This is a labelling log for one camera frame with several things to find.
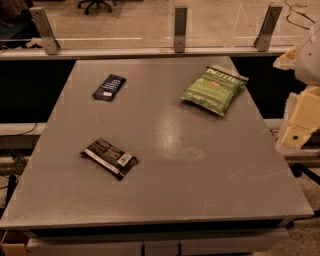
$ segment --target metal bracket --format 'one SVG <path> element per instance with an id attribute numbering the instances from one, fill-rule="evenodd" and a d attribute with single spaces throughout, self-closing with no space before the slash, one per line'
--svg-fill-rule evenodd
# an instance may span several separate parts
<path id="1" fill-rule="evenodd" d="M 280 5 L 269 5 L 259 36 L 254 42 L 254 46 L 259 52 L 266 52 L 269 50 L 272 33 L 277 24 L 281 10 L 282 6 Z"/>
<path id="2" fill-rule="evenodd" d="M 175 8 L 174 51 L 176 53 L 184 53 L 186 41 L 187 13 L 187 7 Z"/>
<path id="3" fill-rule="evenodd" d="M 57 54 L 60 46 L 52 33 L 44 8 L 32 7 L 30 12 L 40 33 L 46 54 Z"/>

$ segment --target barcode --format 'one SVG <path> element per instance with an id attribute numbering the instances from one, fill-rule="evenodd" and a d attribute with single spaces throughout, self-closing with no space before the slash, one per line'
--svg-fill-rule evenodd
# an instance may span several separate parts
<path id="1" fill-rule="evenodd" d="M 125 167 L 126 164 L 130 161 L 131 158 L 132 158 L 132 156 L 130 156 L 129 154 L 124 154 L 124 155 L 118 160 L 118 163 L 121 164 L 123 167 Z"/>

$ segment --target gray tabletop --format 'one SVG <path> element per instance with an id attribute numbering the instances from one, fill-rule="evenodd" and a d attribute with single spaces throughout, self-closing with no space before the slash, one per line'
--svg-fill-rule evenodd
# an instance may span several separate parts
<path id="1" fill-rule="evenodd" d="M 227 57 L 77 61 L 1 227 L 311 215 L 246 88 L 225 117 L 179 98 L 209 64 L 234 69 Z M 94 100 L 111 73 L 127 82 Z M 121 182 L 79 155 L 99 137 L 139 159 Z"/>

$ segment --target green packet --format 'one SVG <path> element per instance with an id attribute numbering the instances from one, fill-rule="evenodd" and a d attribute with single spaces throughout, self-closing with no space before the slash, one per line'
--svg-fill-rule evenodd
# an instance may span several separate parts
<path id="1" fill-rule="evenodd" d="M 231 100 L 247 81 L 247 77 L 220 66 L 207 66 L 207 70 L 180 95 L 180 98 L 224 116 Z"/>

